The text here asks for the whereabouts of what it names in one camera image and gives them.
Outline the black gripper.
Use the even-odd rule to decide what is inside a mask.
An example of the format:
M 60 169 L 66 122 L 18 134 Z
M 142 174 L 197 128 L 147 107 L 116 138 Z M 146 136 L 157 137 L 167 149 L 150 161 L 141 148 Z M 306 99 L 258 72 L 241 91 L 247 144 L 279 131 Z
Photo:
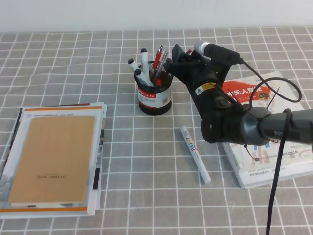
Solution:
M 201 117 L 202 136 L 209 143 L 245 143 L 240 130 L 245 111 L 222 90 L 230 67 L 237 63 L 238 59 L 209 59 L 196 52 L 190 55 L 175 44 L 172 59 L 164 64 L 168 73 L 186 84 Z

